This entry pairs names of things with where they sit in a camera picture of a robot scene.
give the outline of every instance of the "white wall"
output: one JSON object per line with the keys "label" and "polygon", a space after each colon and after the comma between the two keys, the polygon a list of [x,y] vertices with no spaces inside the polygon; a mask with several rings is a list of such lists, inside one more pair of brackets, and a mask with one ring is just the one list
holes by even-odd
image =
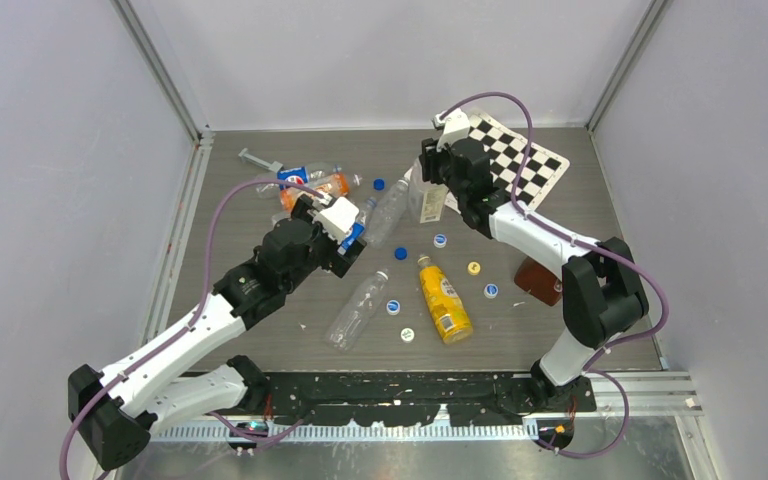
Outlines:
{"label": "white wall", "polygon": [[675,2],[597,142],[726,478],[768,478],[768,2]]}
{"label": "white wall", "polygon": [[0,1],[0,479],[58,478],[67,375],[136,346],[190,151],[109,1]]}
{"label": "white wall", "polygon": [[191,109],[237,130],[427,127],[485,90],[522,97],[538,125],[583,125],[649,2],[138,3]]}

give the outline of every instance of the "wood grain surface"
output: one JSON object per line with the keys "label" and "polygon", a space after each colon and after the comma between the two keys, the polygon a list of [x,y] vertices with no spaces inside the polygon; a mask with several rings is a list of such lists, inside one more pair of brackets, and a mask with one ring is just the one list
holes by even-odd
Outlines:
{"label": "wood grain surface", "polygon": [[[207,227],[219,200],[234,185],[262,173],[243,164],[243,147],[266,160],[286,166],[315,161],[335,162],[347,172],[363,175],[364,184],[350,194],[362,201],[374,192],[372,180],[383,178],[389,187],[416,158],[420,141],[430,130],[225,132],[219,133],[207,167],[170,321],[185,315],[198,301],[202,281]],[[619,233],[605,180],[584,129],[538,129],[534,141],[567,157],[569,171],[552,190],[539,211],[582,234],[608,238]],[[229,268],[247,260],[252,248],[271,229],[270,217],[279,211],[277,199],[241,192],[222,215],[216,232],[211,283]],[[448,245],[434,248],[436,233]],[[407,260],[393,256],[397,246],[408,249]],[[461,343],[444,345],[434,329],[419,290],[416,258],[428,253],[460,294],[475,327]],[[381,249],[368,247],[345,278],[318,271],[288,298],[287,305],[251,331],[217,348],[198,362],[194,371],[215,368],[239,354],[250,356],[263,370],[527,370],[554,344],[564,328],[560,304],[547,307],[522,292],[513,275],[525,256],[470,230],[460,216],[446,210],[441,222],[418,225],[408,214]],[[466,266],[481,264],[471,276]],[[383,305],[354,349],[340,353],[323,342],[325,330],[351,296],[355,286],[376,269],[390,270],[387,299],[401,302],[401,313],[390,316]],[[487,283],[499,286],[489,300]],[[405,344],[399,332],[410,327],[415,340]],[[639,322],[633,331],[648,327]],[[598,364],[607,369],[658,369],[653,342],[640,341],[617,348]]]}

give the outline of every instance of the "blue label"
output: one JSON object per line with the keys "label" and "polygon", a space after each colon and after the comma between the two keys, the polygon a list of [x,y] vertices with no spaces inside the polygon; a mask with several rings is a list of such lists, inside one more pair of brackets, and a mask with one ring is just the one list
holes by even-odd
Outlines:
{"label": "blue label", "polygon": [[340,244],[340,248],[337,249],[337,252],[339,252],[340,255],[346,253],[349,250],[349,247],[351,247],[352,244],[355,243],[355,240],[357,240],[357,238],[360,237],[364,229],[365,229],[364,226],[359,223],[355,223],[354,225],[352,225],[351,233],[349,233],[349,236],[346,237],[346,239],[343,240],[343,243]]}
{"label": "blue label", "polygon": [[[277,174],[278,180],[284,180],[287,182],[293,182],[298,183],[299,185],[304,185],[307,183],[307,169],[304,167],[299,168],[288,168],[286,170],[281,170]],[[279,185],[281,190],[284,190],[285,186]]]}

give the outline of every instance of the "black and white checkered pattern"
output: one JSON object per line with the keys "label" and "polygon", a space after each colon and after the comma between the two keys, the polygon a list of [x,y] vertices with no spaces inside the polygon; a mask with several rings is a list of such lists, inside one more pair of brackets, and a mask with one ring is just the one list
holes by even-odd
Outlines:
{"label": "black and white checkered pattern", "polygon": [[[491,155],[493,184],[510,193],[524,156],[525,137],[484,112],[473,112],[469,121],[472,127],[469,136],[483,143],[484,150]],[[522,171],[517,198],[529,208],[537,208],[567,168],[569,160],[532,142],[531,156]]]}

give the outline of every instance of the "bottle cap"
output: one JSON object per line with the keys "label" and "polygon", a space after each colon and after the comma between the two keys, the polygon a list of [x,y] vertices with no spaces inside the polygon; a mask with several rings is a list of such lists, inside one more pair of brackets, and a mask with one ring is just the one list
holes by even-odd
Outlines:
{"label": "bottle cap", "polygon": [[487,298],[496,298],[496,295],[499,294],[499,287],[496,286],[495,283],[488,283],[486,287],[484,287],[484,296]]}
{"label": "bottle cap", "polygon": [[402,311],[402,304],[398,300],[390,300],[387,302],[387,313],[390,315],[398,315]]}
{"label": "bottle cap", "polygon": [[402,337],[403,342],[410,343],[413,341],[414,333],[410,328],[403,328],[400,336]]}

